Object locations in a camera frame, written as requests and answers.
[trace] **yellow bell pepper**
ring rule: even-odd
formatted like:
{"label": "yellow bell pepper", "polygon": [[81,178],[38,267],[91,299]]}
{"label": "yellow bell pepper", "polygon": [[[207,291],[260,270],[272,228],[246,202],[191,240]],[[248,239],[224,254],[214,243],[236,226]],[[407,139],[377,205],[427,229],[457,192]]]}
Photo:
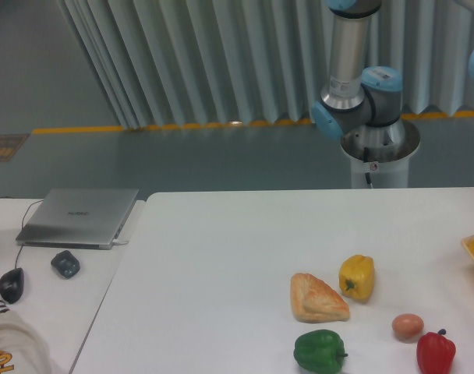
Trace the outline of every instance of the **yellow bell pepper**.
{"label": "yellow bell pepper", "polygon": [[344,296],[365,301],[372,294],[375,274],[372,257],[354,255],[339,270],[339,287]]}

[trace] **red bell pepper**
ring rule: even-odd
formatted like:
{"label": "red bell pepper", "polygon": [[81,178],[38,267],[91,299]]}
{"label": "red bell pepper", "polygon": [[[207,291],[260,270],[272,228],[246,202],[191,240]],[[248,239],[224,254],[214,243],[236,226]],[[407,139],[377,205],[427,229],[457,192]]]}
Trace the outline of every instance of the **red bell pepper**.
{"label": "red bell pepper", "polygon": [[417,364],[422,374],[448,374],[455,356],[455,344],[444,335],[427,333],[417,342]]}

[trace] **yellow floor stripe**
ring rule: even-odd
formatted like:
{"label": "yellow floor stripe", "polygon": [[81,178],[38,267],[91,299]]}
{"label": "yellow floor stripe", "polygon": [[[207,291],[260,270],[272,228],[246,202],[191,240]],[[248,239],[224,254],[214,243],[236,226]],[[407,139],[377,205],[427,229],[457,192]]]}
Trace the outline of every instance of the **yellow floor stripe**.
{"label": "yellow floor stripe", "polygon": [[121,126],[56,127],[53,129],[34,129],[31,134],[66,134],[72,132],[119,132]]}
{"label": "yellow floor stripe", "polygon": [[[422,119],[446,119],[446,118],[474,118],[474,111],[458,111],[451,117],[446,113],[432,112],[432,113],[421,113],[421,114],[403,114],[401,118],[407,121],[415,121]],[[308,118],[301,119],[297,122],[291,120],[279,120],[275,123],[269,123],[267,121],[253,121],[249,123],[250,127],[266,127],[266,126],[294,126],[294,125],[311,125],[311,121]],[[176,124],[168,124],[163,126],[149,125],[144,128],[138,129],[137,131],[160,131],[160,130],[187,130],[187,129],[227,129],[232,127],[244,126],[241,122],[227,122],[218,123],[211,122],[206,125],[200,125],[198,123],[186,123],[185,125],[178,126]],[[91,127],[61,127],[51,129],[34,129],[31,134],[69,134],[78,132],[123,132],[129,131],[124,130],[121,126],[91,126]]]}

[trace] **wall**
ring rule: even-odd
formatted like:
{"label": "wall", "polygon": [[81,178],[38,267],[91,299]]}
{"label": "wall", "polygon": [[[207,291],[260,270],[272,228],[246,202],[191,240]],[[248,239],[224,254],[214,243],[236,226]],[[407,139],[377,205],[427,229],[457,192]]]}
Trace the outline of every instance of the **wall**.
{"label": "wall", "polygon": [[58,0],[0,0],[0,134],[117,124]]}

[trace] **laptop logo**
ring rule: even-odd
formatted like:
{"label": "laptop logo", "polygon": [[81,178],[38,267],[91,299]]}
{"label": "laptop logo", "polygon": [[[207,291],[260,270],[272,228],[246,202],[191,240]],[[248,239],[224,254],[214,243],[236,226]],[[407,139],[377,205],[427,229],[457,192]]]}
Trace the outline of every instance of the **laptop logo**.
{"label": "laptop logo", "polygon": [[67,212],[69,216],[87,216],[90,212]]}

